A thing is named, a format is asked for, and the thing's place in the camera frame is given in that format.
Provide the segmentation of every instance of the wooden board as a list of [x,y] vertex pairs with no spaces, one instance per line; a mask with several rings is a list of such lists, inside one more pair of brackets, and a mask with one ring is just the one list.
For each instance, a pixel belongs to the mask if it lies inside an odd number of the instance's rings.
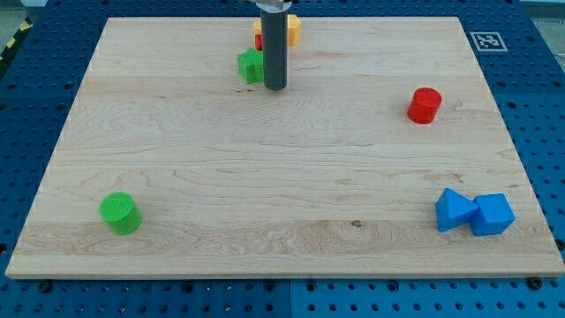
[[[563,274],[458,19],[303,19],[279,94],[237,74],[254,20],[109,19],[8,276]],[[430,125],[405,114],[422,86],[445,100]],[[445,187],[505,193],[516,222],[439,233]],[[98,215],[115,191],[130,236]]]

